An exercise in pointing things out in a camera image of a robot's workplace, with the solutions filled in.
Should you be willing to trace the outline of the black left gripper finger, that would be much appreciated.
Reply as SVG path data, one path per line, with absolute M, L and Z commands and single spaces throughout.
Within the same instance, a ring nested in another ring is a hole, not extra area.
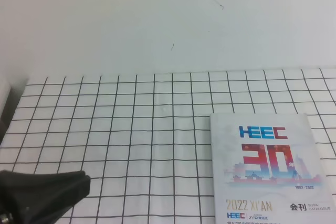
M 84 171 L 24 174 L 1 171 L 1 223 L 56 223 L 90 193 Z

